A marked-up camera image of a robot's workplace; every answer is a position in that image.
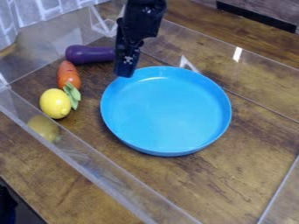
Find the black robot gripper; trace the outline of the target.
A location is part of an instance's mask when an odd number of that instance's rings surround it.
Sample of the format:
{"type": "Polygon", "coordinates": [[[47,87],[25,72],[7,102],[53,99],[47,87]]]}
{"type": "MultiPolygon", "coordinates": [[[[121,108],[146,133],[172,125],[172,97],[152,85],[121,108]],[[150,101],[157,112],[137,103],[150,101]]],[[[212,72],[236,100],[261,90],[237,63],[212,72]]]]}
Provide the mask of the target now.
{"type": "Polygon", "coordinates": [[[140,56],[140,43],[157,36],[166,10],[165,0],[126,0],[124,16],[116,20],[114,75],[130,78],[140,56]]]}

